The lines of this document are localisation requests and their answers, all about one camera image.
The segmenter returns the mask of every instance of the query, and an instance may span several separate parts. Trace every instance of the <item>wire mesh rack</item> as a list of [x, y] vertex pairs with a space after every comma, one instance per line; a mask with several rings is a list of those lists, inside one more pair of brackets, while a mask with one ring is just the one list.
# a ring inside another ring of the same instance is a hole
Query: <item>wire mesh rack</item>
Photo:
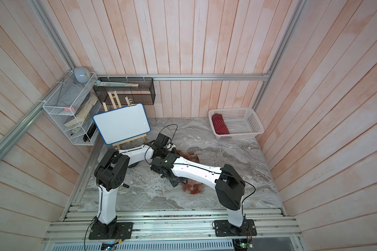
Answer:
[[93, 145], [98, 136], [92, 119], [101, 108], [92, 90], [96, 80], [96, 74], [91, 72], [88, 83], [81, 84], [71, 71], [43, 106], [74, 145]]

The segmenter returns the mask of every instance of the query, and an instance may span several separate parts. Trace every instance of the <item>blue whiteboard frame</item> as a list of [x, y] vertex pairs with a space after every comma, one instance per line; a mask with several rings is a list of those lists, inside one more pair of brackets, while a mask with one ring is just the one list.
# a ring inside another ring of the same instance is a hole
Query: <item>blue whiteboard frame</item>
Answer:
[[[144, 113], [145, 113], [145, 117], [146, 117], [147, 122], [148, 122], [148, 127], [150, 128], [150, 130], [147, 131], [147, 132], [145, 132], [145, 133], [141, 133], [141, 134], [138, 134], [138, 135], [136, 135], [136, 136], [132, 136], [132, 137], [130, 137], [130, 138], [134, 138], [134, 137], [137, 137], [137, 136], [140, 136], [140, 135], [143, 135], [143, 134], [149, 133], [149, 132], [151, 131], [150, 122], [149, 122], [149, 120], [148, 120], [148, 116], [147, 116], [147, 112], [145, 111], [144, 104], [143, 104], [143, 103], [136, 103], [136, 105], [138, 105], [138, 104], [141, 104], [142, 107], [143, 107], [143, 110], [144, 110]], [[129, 108], [129, 106], [125, 106], [125, 107], [122, 107], [122, 108], [117, 108], [117, 109], [110, 110], [110, 111], [103, 112], [103, 113], [110, 113], [110, 112], [114, 112], [114, 111], [116, 111], [116, 110], [120, 110], [120, 109], [124, 109], [124, 108]], [[102, 137], [102, 139], [103, 139], [103, 142], [104, 142], [106, 145], [112, 145], [112, 144], [115, 144], [115, 143], [118, 143], [118, 142], [122, 142], [122, 141], [124, 141], [124, 140], [126, 140], [126, 139], [129, 139], [129, 138], [125, 138], [125, 139], [122, 139], [122, 140], [119, 140], [119, 141], [116, 141], [116, 142], [113, 142], [113, 143], [109, 143], [109, 144], [106, 143], [106, 141], [105, 141], [105, 139], [103, 138], [103, 135], [102, 135], [102, 133], [101, 133], [99, 127], [98, 127], [98, 124], [97, 124], [96, 121], [95, 121], [95, 116], [97, 116], [97, 115], [99, 115], [99, 114], [103, 114], [103, 113], [98, 113], [98, 114], [95, 114], [94, 116], [92, 116], [92, 119], [94, 120], [94, 123], [96, 124], [96, 127], [98, 128], [98, 131], [99, 131], [99, 133], [101, 134], [101, 137]]]

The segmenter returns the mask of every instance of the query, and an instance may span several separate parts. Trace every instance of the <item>wooden wall panel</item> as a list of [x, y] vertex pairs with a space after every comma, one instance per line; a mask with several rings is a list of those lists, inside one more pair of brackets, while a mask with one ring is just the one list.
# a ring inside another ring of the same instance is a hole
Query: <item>wooden wall panel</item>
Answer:
[[257, 114], [308, 248], [377, 250], [377, 0], [310, 2]]
[[[98, 74], [264, 73], [297, 3], [43, 0], [75, 63]], [[106, 43], [99, 43], [102, 36]], [[154, 106], [146, 109], [151, 117], [207, 117], [210, 109], [251, 107], [258, 87], [250, 81], [161, 81]]]
[[[84, 14], [92, 15], [94, 7], [84, 7]], [[100, 22], [86, 21], [86, 31], [95, 33], [92, 39], [98, 45]], [[110, 53], [104, 53], [108, 47], [99, 50], [99, 63], [103, 60], [109, 71], [114, 71]], [[0, 139], [68, 70], [29, 1], [0, 1]], [[0, 162], [0, 250], [3, 242], [8, 243], [5, 249], [37, 249], [50, 221], [58, 220], [67, 205], [88, 154], [89, 148], [72, 145], [47, 117], [41, 116], [32, 125]]]

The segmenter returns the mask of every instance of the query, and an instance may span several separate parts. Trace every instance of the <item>metal vent grille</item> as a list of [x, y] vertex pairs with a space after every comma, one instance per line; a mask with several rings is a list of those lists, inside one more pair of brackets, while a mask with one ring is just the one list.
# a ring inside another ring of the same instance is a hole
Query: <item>metal vent grille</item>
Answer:
[[[87, 251], [101, 250], [102, 242], [86, 243]], [[84, 243], [58, 243], [54, 244], [51, 251], [82, 251]], [[163, 250], [184, 250], [184, 251], [216, 251], [234, 250], [231, 239], [216, 240], [184, 240], [184, 241], [126, 241], [118, 244], [116, 250], [125, 251], [163, 251]]]

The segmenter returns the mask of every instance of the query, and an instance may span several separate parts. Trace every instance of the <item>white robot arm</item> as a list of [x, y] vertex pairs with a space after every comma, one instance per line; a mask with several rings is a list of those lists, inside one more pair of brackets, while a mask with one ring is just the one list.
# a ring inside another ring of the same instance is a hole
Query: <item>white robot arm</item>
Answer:
[[140, 147], [119, 151], [109, 149], [102, 158], [95, 170], [99, 207], [94, 227], [103, 237], [111, 238], [116, 231], [116, 195], [119, 186], [129, 188], [123, 183], [127, 168], [149, 159], [152, 159], [151, 170], [161, 174], [161, 178], [169, 179], [173, 187], [192, 179], [215, 189], [219, 202], [227, 208], [228, 222], [238, 229], [242, 227], [241, 203], [245, 183], [235, 169], [227, 164], [221, 168], [189, 161], [177, 154], [175, 145], [168, 143], [169, 139], [160, 133], [156, 140]]

